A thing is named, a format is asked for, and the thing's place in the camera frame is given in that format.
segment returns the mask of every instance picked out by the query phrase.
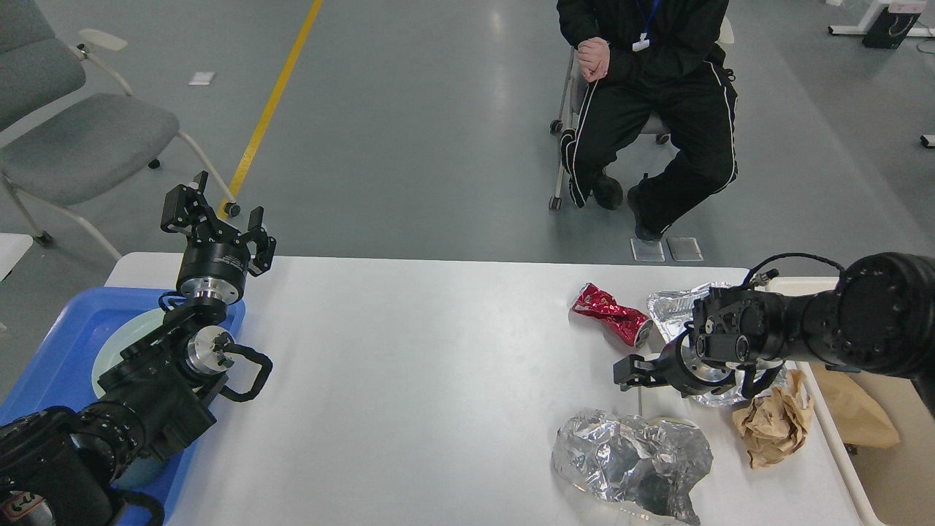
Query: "crumpled brown paper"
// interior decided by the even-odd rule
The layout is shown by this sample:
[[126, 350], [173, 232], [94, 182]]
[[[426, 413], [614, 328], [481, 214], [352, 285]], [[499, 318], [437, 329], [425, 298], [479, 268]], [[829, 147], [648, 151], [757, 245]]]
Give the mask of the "crumpled brown paper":
[[886, 411], [850, 376], [818, 365], [812, 372], [845, 444], [886, 448], [899, 443]]
[[787, 378], [789, 389], [773, 387], [769, 396], [754, 399], [732, 416], [753, 469], [778, 464], [805, 444], [814, 400], [802, 388], [805, 373], [790, 370]]

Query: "white table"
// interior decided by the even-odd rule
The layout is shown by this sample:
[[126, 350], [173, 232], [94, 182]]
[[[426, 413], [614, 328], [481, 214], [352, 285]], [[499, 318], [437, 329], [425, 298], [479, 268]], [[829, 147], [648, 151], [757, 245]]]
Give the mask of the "white table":
[[[171, 288], [179, 263], [131, 254], [107, 285]], [[275, 369], [255, 401], [212, 405], [219, 423], [169, 524], [627, 524], [552, 473], [555, 432], [576, 411], [640, 410], [611, 380], [629, 349], [568, 307], [588, 281], [644, 306], [744, 273], [277, 257], [248, 282], [238, 338]], [[234, 369], [243, 387], [252, 370]], [[657, 407], [664, 393], [679, 403], [655, 391]], [[858, 524], [819, 427], [752, 472], [729, 413], [694, 411], [714, 453], [692, 492], [702, 524]]]
[[0, 281], [7, 277], [32, 244], [33, 238], [25, 234], [0, 232]]

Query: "crushed soda can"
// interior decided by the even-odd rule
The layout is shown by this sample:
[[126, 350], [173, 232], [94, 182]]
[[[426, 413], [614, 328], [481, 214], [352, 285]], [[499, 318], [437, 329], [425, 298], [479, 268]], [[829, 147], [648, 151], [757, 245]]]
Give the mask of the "crushed soda can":
[[649, 316], [632, 307], [618, 305], [613, 296], [592, 283], [584, 286], [571, 310], [604, 322], [631, 347], [646, 343], [653, 330], [653, 320]]

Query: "gray floor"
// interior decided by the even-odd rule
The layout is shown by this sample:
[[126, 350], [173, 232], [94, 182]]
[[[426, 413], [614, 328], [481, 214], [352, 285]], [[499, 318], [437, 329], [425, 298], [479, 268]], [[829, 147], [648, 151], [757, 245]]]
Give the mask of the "gray floor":
[[[311, 3], [39, 1], [67, 42], [84, 27], [130, 40], [102, 55], [137, 96], [175, 111], [227, 179]], [[886, 250], [935, 255], [935, 152], [918, 145], [935, 133], [935, 57], [915, 50], [918, 39], [880, 51], [830, 37], [828, 24], [864, 10], [846, 4], [731, 4], [740, 179], [669, 231], [697, 237], [703, 265], [749, 267], [784, 251], [845, 264]], [[922, 20], [935, 24], [935, 7]], [[552, 2], [324, 0], [240, 201], [266, 207], [281, 255], [633, 264], [628, 211], [547, 210], [556, 167], [547, 127], [567, 52]], [[117, 91], [88, 70], [68, 101]], [[186, 85], [196, 70], [217, 71], [216, 81]], [[610, 173], [632, 184], [664, 167], [670, 148], [640, 139]], [[183, 247], [159, 230], [162, 199], [200, 167], [178, 142], [162, 159], [76, 207], [124, 252]], [[0, 207], [0, 231], [28, 232], [6, 197]], [[34, 210], [58, 244], [30, 249], [0, 283], [0, 397], [67, 300], [112, 267], [76, 226]]]

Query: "white desk leg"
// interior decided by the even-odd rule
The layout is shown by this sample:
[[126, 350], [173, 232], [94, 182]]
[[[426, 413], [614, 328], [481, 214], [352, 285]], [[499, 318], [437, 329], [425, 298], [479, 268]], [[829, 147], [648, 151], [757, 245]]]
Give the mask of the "white desk leg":
[[[835, 5], [841, 3], [840, 0], [827, 0], [827, 2], [829, 4], [837, 2]], [[877, 17], [880, 16], [880, 13], [883, 12], [884, 7], [890, 2], [891, 0], [873, 0], [873, 3], [870, 4], [870, 7], [867, 7], [867, 12], [864, 13], [864, 18], [860, 19], [858, 25], [830, 25], [827, 27], [827, 31], [832, 35], [866, 35], [867, 30], [870, 29], [870, 26], [873, 25]], [[930, 30], [922, 27], [910, 29], [906, 36], [935, 37]]]
[[870, 4], [870, 7], [867, 7], [867, 12], [864, 13], [864, 18], [860, 19], [858, 25], [830, 25], [827, 27], [827, 31], [832, 35], [866, 35], [870, 25], [880, 16], [885, 4], [888, 3], [889, 2], [884, 3], [880, 0], [873, 0], [873, 3]]

